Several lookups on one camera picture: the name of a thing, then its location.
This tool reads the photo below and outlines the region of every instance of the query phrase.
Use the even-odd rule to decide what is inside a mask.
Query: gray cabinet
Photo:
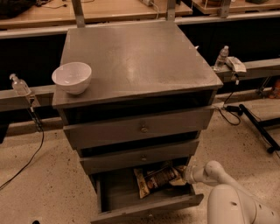
[[[61,63],[82,61],[88,89],[56,88],[52,105],[98,196],[92,223],[112,223],[197,206],[191,185],[140,199],[133,168],[187,165],[207,128],[220,79],[172,22],[69,30]]]

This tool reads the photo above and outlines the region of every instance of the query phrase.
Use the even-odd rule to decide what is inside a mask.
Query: open drawer
[[[132,168],[91,176],[97,185],[99,214],[91,223],[117,223],[151,218],[155,214],[197,206],[203,194],[196,195],[191,185],[167,186],[139,198],[139,188]]]
[[[67,125],[64,131],[74,149],[164,137],[206,129],[213,107],[174,110],[99,122]]]

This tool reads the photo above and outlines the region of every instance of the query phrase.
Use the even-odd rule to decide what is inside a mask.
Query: cable
[[[45,6],[45,5],[42,5],[41,7],[43,8],[49,8],[49,9],[58,9],[58,8],[61,8],[61,7],[67,7],[66,4],[62,4],[62,5],[59,5],[59,6],[56,6],[56,7],[52,7],[52,6]]]
[[[151,3],[153,6],[155,6],[155,7],[157,8],[157,17],[156,17],[156,19],[158,19],[159,8],[158,8],[158,6],[157,6],[155,3],[153,3],[152,1],[150,1],[150,3]]]
[[[268,140],[266,140],[265,137],[264,137],[262,134],[261,134],[261,137],[262,137],[263,141],[264,141],[267,145],[269,145],[270,147],[272,147],[272,144],[269,143]]]
[[[235,116],[235,117],[237,118],[237,120],[238,120],[237,123],[230,122],[230,121],[225,117],[225,115],[223,115],[223,113],[221,113],[222,110],[225,110],[224,108],[217,108],[217,107],[216,107],[216,109],[219,110],[221,116],[222,116],[228,123],[230,123],[231,125],[237,126],[237,125],[239,125],[239,124],[241,123],[241,119],[240,119],[237,115],[235,115],[234,113],[228,111],[228,113],[230,113],[231,115],[233,115],[233,116]]]
[[[80,1],[82,4],[92,3],[95,0],[88,0],[88,1]],[[62,2],[72,2],[71,0],[62,0]]]
[[[45,134],[44,134],[44,130],[41,128],[42,131],[42,140],[41,140],[41,144],[38,147],[38,149],[35,151],[35,153],[33,154],[33,156],[31,157],[31,159],[29,160],[29,162],[23,167],[21,168],[17,174],[15,174],[11,179],[7,180],[4,184],[2,184],[0,186],[0,191],[3,190],[16,176],[18,176],[29,164],[30,162],[34,159],[34,157],[36,156],[36,154],[39,152],[39,150],[42,148],[43,142],[44,142],[44,138],[45,138]]]
[[[239,79],[238,79],[238,78],[239,78],[239,77],[238,77],[237,73],[235,74],[235,77],[236,77],[235,85],[238,87],[238,84],[239,84]],[[225,107],[226,102],[229,100],[229,98],[233,95],[234,92],[235,92],[235,89],[234,89],[234,91],[227,97],[227,99],[224,101],[224,103],[223,103],[223,105],[222,105],[222,108],[216,107],[216,109],[219,110],[221,116],[222,116],[228,123],[230,123],[231,125],[237,126],[237,125],[239,125],[239,124],[241,123],[241,119],[238,117],[238,115],[235,115],[234,113],[232,113],[232,111],[234,111],[234,110],[231,111],[231,110],[229,109],[229,108],[235,108],[235,107],[229,107],[229,106]],[[232,116],[236,117],[237,120],[238,120],[237,123],[230,122],[230,121],[225,117],[225,115],[221,112],[222,110],[226,110],[226,111],[227,111],[228,113],[230,113]]]
[[[280,158],[280,155],[279,155],[279,153],[277,152],[277,150],[275,151],[275,153],[277,154],[277,156]]]
[[[252,114],[252,116],[254,116],[256,119],[258,119],[260,122],[262,121],[262,119],[260,117],[258,117],[257,115],[255,115],[252,110],[248,109],[247,110]]]

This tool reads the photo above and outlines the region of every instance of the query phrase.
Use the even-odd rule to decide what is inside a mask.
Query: black cable
[[[88,0],[88,1],[80,1],[82,4],[92,3],[95,0]],[[62,2],[72,2],[71,0],[62,0]]]
[[[261,119],[260,117],[258,117],[257,115],[255,115],[255,114],[252,112],[252,110],[250,110],[250,109],[248,109],[248,108],[247,108],[247,110],[252,114],[252,116],[254,116],[256,119],[258,119],[259,122],[262,121],[262,119]]]
[[[231,125],[237,126],[237,125],[239,125],[239,124],[241,123],[241,119],[238,117],[238,115],[235,115],[234,113],[228,111],[228,113],[230,113],[231,115],[235,116],[235,117],[237,118],[237,120],[238,120],[237,123],[230,122],[230,121],[225,117],[225,115],[223,115],[223,113],[221,112],[222,110],[225,110],[225,109],[224,109],[224,108],[217,108],[217,109],[219,110],[221,116],[222,116],[228,123],[230,123]]]
[[[277,150],[276,150],[276,154],[277,154],[277,156],[280,158],[280,155],[277,153]]]
[[[59,6],[56,6],[56,7],[52,7],[52,6],[45,6],[45,5],[42,5],[41,7],[43,8],[49,8],[49,9],[58,9],[58,8],[61,8],[61,7],[67,7],[66,4],[62,4],[62,5],[59,5]]]
[[[23,167],[21,168],[17,174],[15,174],[11,179],[7,180],[4,184],[2,184],[0,186],[0,191],[3,190],[16,176],[18,176],[29,164],[30,162],[34,159],[35,155],[39,152],[39,150],[42,148],[42,145],[43,145],[43,142],[44,142],[44,138],[45,138],[45,135],[44,135],[44,130],[41,128],[41,131],[42,131],[42,140],[41,140],[41,144],[40,146],[38,147],[38,149],[35,151],[35,153],[33,154],[33,156],[31,157],[31,159],[29,160],[29,162]]]
[[[236,77],[236,83],[235,83],[235,87],[237,86],[238,87],[238,84],[239,84],[239,80],[238,80],[238,75],[237,74],[235,74],[235,77]],[[229,100],[229,98],[233,95],[233,93],[236,91],[235,89],[233,90],[233,92],[227,97],[227,99],[224,101],[224,103],[223,103],[223,105],[222,105],[222,108],[218,108],[218,107],[216,107],[218,110],[219,110],[219,112],[220,112],[220,114],[221,114],[221,116],[228,122],[228,123],[230,123],[231,125],[234,125],[234,126],[237,126],[237,125],[239,125],[240,123],[241,123],[241,119],[239,118],[239,116],[238,115],[235,115],[234,113],[232,113],[231,111],[228,111],[227,110],[227,108],[225,107],[225,104],[226,104],[226,102]],[[234,123],[234,122],[230,122],[226,117],[225,117],[225,115],[221,112],[222,110],[226,110],[228,113],[230,113],[232,116],[235,116],[236,118],[237,118],[237,120],[238,120],[238,122],[237,123]]]
[[[269,141],[266,140],[265,137],[264,137],[262,134],[261,134],[261,137],[262,137],[263,141],[264,141],[267,145],[269,145],[270,147],[272,147],[272,144],[269,143]]]

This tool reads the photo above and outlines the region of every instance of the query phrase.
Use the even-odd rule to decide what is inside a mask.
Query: wooden tabletop
[[[220,7],[213,7],[211,5],[205,6],[202,0],[192,0],[193,6],[204,14],[216,14]],[[235,0],[230,4],[229,12],[245,12],[245,11],[263,11],[280,8],[280,0],[269,0],[266,3],[256,4],[247,3],[245,0]]]
[[[81,0],[86,23],[108,22],[132,19],[153,19],[158,11],[148,7],[139,0]],[[165,17],[167,0],[155,0],[159,8],[159,16]],[[75,24],[74,9],[71,0],[53,0],[44,6],[67,7],[51,9],[33,6],[29,10],[11,19],[0,20],[0,29],[33,28],[52,25]],[[176,16],[191,15],[193,11],[184,3],[176,4]]]

